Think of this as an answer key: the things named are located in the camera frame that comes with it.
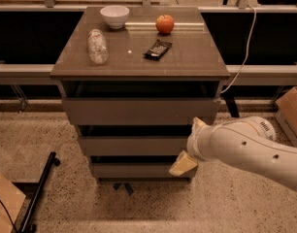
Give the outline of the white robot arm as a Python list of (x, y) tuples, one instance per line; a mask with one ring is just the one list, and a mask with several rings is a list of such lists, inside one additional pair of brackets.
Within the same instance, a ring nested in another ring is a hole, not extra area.
[(215, 159), (297, 192), (297, 148), (277, 143), (273, 125), (263, 117), (250, 116), (218, 125), (193, 119), (186, 149), (169, 173), (179, 177), (198, 163)]

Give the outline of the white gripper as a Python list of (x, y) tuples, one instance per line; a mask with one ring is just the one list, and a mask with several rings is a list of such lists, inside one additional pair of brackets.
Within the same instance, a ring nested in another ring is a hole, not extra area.
[(187, 139), (187, 152), (183, 150), (171, 166), (169, 173), (173, 176), (181, 176), (198, 166), (198, 161), (210, 161), (207, 154), (209, 142), (209, 126), (199, 117), (193, 119), (191, 134)]

